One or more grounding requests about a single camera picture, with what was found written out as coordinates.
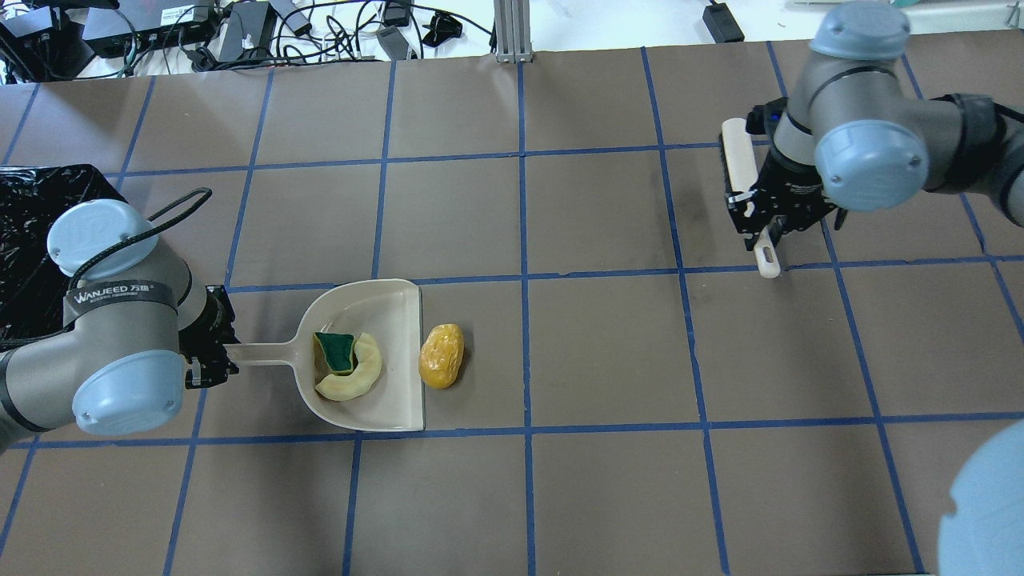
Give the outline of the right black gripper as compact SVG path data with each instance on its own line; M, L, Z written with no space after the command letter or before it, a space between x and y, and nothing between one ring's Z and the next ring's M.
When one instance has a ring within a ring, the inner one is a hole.
M764 227L764 236L777 245L787 233L805 232L834 211L840 213L836 230L845 221L847 211L824 196L816 169L791 160L774 147L768 149L758 169L755 187L756 192L727 190L725 193L727 212L736 233L757 233L756 220L760 225L771 220Z

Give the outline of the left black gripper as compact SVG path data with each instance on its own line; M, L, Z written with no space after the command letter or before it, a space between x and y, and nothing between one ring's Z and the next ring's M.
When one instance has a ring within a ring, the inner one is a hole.
M234 337L234 308L223 285L205 286L205 301L198 317L178 333L179 353L186 362L184 387L211 389L226 383L240 368L228 358L227 344Z

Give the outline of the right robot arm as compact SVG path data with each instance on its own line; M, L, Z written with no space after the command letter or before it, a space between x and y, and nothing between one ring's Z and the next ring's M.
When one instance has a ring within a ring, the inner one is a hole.
M835 5L790 94L754 106L738 134L721 132L725 204L746 250L830 213L842 227L849 212L978 183L1022 224L1022 112L984 94L905 95L894 68L910 31L892 5Z

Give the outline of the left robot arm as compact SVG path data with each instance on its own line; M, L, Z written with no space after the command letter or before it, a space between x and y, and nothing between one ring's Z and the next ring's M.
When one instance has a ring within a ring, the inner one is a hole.
M198 187L150 218L113 199L56 218L46 250L69 281L62 328L2 353L3 451L70 424L92 435L157 429L179 415L184 390L238 374L226 288L199 282L163 239L211 196Z

